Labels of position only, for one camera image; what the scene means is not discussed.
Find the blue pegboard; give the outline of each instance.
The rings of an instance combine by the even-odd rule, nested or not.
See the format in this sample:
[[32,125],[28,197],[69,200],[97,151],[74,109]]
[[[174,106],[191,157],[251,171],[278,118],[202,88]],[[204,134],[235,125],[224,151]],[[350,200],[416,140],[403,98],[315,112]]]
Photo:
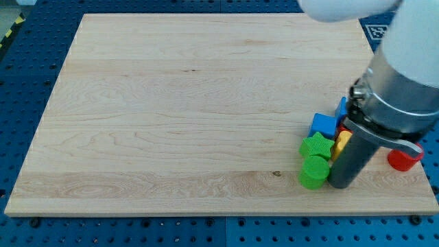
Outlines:
[[[439,216],[415,226],[408,217],[35,220],[3,214],[84,13],[301,11],[294,0],[39,0],[0,62],[0,246],[439,246]],[[392,17],[360,20],[373,50]],[[439,124],[421,143],[423,167],[437,188]]]

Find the red cylinder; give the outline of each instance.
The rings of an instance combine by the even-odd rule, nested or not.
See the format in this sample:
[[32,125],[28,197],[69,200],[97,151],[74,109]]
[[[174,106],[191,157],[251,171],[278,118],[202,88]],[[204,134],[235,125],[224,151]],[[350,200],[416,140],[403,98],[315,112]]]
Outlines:
[[[419,143],[416,144],[421,149],[423,148]],[[424,158],[424,149],[421,154],[419,154],[416,158],[411,157],[410,155],[399,151],[399,150],[392,150],[387,155],[387,160],[389,161],[389,164],[397,169],[400,172],[406,172],[410,170],[416,162],[420,161],[422,158]]]

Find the wood grain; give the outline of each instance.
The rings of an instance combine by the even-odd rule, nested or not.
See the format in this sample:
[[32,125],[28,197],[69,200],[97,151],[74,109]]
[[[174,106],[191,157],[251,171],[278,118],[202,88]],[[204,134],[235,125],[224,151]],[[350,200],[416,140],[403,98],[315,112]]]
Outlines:
[[344,190],[300,186],[298,147],[372,52],[357,21],[303,14],[86,14],[9,216],[439,212],[381,148]]

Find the yellow and black tape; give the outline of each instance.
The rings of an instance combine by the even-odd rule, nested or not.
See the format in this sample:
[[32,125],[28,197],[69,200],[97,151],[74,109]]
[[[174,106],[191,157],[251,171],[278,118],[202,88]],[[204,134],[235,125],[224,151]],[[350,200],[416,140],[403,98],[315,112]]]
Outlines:
[[16,35],[19,33],[19,30],[23,26],[25,22],[25,17],[23,14],[20,14],[19,17],[12,24],[12,27],[6,32],[3,39],[0,41],[0,61],[6,55],[9,47],[12,44],[12,41],[15,39]]

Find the green block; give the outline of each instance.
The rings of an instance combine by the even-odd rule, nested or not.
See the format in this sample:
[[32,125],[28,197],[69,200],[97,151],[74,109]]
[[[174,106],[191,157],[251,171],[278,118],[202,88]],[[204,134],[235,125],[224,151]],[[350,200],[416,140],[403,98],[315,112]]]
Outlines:
[[299,182],[307,189],[319,189],[328,176],[328,162],[320,156],[309,156],[303,162]]
[[331,147],[333,145],[333,140],[326,139],[320,132],[316,132],[312,137],[303,139],[299,153],[303,158],[320,156],[325,160],[329,160],[331,158]]

